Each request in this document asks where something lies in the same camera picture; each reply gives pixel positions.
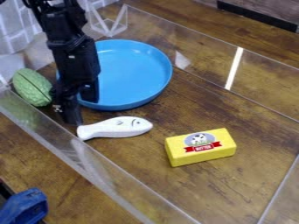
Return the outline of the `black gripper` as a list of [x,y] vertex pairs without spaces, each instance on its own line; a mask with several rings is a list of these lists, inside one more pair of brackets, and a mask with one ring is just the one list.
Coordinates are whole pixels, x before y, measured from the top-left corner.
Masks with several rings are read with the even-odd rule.
[[71,125],[82,125],[83,118],[76,93],[83,101],[99,101],[100,64],[95,40],[82,30],[88,20],[78,0],[23,0],[32,10],[47,36],[47,46],[52,51],[60,72],[59,88],[63,94],[51,93],[52,108],[62,120]]

